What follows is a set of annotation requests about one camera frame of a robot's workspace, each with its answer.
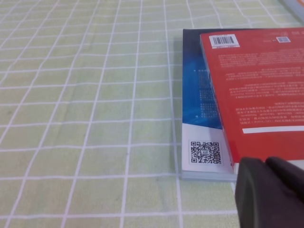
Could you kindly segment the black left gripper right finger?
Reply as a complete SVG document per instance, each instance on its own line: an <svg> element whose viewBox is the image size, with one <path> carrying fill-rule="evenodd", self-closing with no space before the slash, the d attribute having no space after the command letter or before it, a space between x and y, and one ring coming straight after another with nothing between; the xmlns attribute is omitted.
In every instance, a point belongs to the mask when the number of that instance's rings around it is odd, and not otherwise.
<svg viewBox="0 0 304 228"><path fill-rule="evenodd" d="M266 165L285 186L290 188L301 201L304 201L304 170L279 157L267 158Z"/></svg>

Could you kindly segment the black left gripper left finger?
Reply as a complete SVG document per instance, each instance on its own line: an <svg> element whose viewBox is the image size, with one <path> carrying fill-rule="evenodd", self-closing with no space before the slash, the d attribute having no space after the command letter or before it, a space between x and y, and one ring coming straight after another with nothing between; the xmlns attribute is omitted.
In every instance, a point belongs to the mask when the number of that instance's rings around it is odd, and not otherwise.
<svg viewBox="0 0 304 228"><path fill-rule="evenodd" d="M235 202L242 228L302 228L304 202L275 175L266 161L242 158Z"/></svg>

